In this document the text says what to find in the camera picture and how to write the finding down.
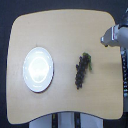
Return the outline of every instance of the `tabletop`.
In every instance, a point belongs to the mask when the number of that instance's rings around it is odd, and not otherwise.
[[[100,37],[113,26],[112,16],[90,10],[55,10],[20,16],[12,26],[7,60],[7,116],[12,124],[54,112],[77,111],[104,119],[123,113],[120,49],[105,48]],[[54,77],[42,93],[32,92],[23,79],[23,63],[35,47],[49,51]],[[82,89],[75,85],[79,56],[92,57]]]

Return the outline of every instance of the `wooden table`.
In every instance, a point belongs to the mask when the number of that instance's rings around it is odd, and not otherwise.
[[[7,61],[7,116],[12,124],[31,121],[54,112],[78,111],[105,119],[123,113],[123,83],[119,47],[105,48],[100,37],[113,26],[105,12],[56,10],[28,14],[15,20]],[[42,93],[32,92],[23,79],[23,63],[35,47],[48,50],[54,77]],[[79,56],[92,56],[83,88],[75,85]]]

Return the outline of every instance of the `gray floor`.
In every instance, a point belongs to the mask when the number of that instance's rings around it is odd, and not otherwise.
[[[11,27],[23,14],[54,9],[91,9],[109,12],[119,23],[128,0],[0,0],[0,128],[28,128],[10,125],[6,112],[6,66]],[[105,128],[123,128],[127,114],[117,121],[104,121]]]

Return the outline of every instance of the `white plate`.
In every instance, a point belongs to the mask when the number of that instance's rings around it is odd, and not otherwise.
[[[32,49],[25,58],[23,77],[34,92],[44,91],[53,77],[53,61],[48,51],[41,47]]]

